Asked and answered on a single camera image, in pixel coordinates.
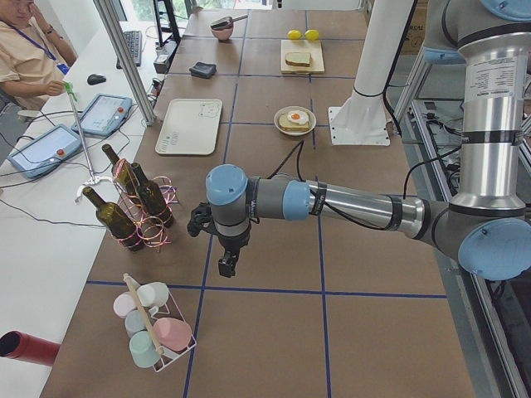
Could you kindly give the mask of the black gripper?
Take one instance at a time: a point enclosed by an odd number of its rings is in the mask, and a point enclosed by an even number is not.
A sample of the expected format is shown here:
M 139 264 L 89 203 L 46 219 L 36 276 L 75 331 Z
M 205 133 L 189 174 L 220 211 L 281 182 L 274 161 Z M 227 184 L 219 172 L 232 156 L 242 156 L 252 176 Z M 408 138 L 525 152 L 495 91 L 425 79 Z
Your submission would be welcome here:
M 232 277 L 236 274 L 240 250 L 248 245 L 251 234 L 251 223 L 247 218 L 235 226 L 224 226 L 215 221 L 210 204 L 201 202 L 191 211 L 187 230 L 191 237 L 196 237 L 203 231 L 218 238 L 224 249 L 223 256 L 218 261 L 219 275 Z

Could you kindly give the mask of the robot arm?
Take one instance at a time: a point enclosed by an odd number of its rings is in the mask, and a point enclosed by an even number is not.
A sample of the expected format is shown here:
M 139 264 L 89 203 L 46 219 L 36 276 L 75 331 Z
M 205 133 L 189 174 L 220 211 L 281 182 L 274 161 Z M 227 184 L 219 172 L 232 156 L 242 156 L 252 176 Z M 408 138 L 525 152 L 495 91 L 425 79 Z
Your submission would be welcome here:
M 529 49 L 527 1 L 429 2 L 425 57 L 466 65 L 460 185 L 448 202 L 376 195 L 280 174 L 248 177 L 224 164 L 207 174 L 207 199 L 192 211 L 189 235 L 218 238 L 224 248 L 218 268 L 225 277 L 236 273 L 253 223 L 311 215 L 400 231 L 483 279 L 519 276 L 530 266 L 530 226 L 516 193 Z

